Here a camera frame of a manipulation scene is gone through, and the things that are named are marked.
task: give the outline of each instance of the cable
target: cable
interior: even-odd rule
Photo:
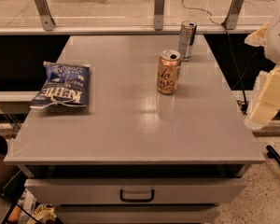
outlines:
[[[254,54],[249,58],[248,62],[246,63],[246,66],[245,66],[245,70],[241,75],[241,78],[232,86],[231,90],[233,90],[237,86],[237,84],[240,83],[240,80],[243,79],[243,77],[245,76],[245,73],[249,67],[250,62],[259,52],[260,52],[260,48],[257,51],[255,51]]]
[[[20,210],[22,210],[29,218],[31,218],[33,221],[35,221],[35,223],[37,224],[42,224],[39,220],[36,220],[32,215],[30,215],[24,208],[22,208],[18,203],[15,203],[16,206],[18,206],[20,208]]]
[[[215,22],[215,21],[212,20],[213,14],[212,14],[210,11],[208,11],[208,10],[206,10],[206,9],[203,9],[203,8],[187,7],[187,6],[184,5],[184,0],[181,0],[180,3],[181,3],[181,6],[182,6],[183,8],[185,8],[185,9],[188,9],[188,10],[200,10],[200,11],[206,12],[207,14],[210,15],[210,18],[209,18],[210,22],[212,22],[213,24],[216,24],[216,25],[221,26],[220,23],[217,23],[217,22]]]
[[[245,88],[244,88],[243,81],[241,79],[241,75],[240,75],[240,72],[239,72],[239,68],[238,68],[237,62],[235,61],[235,57],[234,57],[232,46],[231,46],[231,37],[230,37],[230,34],[227,31],[227,28],[225,28],[225,32],[226,32],[226,34],[228,36],[230,50],[231,50],[231,56],[232,56],[232,59],[233,59],[233,62],[234,62],[234,66],[236,68],[237,75],[239,76],[239,81],[240,81],[241,86],[242,86],[242,93],[243,93],[243,97],[244,97],[245,108],[247,108],[248,107],[248,103],[247,103],[246,98],[245,98]]]

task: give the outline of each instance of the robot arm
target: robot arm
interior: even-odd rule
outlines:
[[[260,31],[251,34],[247,41],[263,46],[266,58],[276,63],[270,73],[260,72],[247,110],[245,126],[258,130],[267,125],[280,110],[280,11]]]

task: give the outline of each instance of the drawer handle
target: drawer handle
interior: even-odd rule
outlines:
[[[120,190],[120,200],[124,203],[149,203],[155,198],[155,190],[150,192],[150,198],[145,199],[128,199],[123,197],[123,189]]]

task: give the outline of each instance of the gray tabletop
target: gray tabletop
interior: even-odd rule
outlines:
[[[31,111],[5,162],[263,161],[202,35],[182,63],[176,93],[157,92],[159,56],[177,44],[177,35],[71,36],[59,62],[91,64],[88,108]]]

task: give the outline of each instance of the drawer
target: drawer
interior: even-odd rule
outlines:
[[[66,224],[210,223],[218,216],[219,207],[57,207],[56,214]]]
[[[41,203],[229,203],[245,187],[242,178],[28,179]]]

